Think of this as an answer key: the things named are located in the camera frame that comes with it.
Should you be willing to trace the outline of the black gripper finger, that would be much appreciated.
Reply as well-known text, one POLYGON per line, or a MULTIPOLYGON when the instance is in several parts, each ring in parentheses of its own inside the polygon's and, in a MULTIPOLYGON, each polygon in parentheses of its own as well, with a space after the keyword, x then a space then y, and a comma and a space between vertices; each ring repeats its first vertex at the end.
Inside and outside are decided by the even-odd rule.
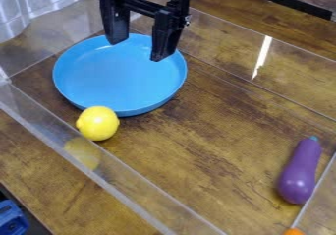
POLYGON ((127 39, 129 9, 122 0, 99 0, 99 11, 106 40, 115 45, 127 39))
POLYGON ((182 29, 187 24, 189 16, 177 16, 165 9, 155 12, 151 27, 151 61, 159 62, 174 53, 182 29))

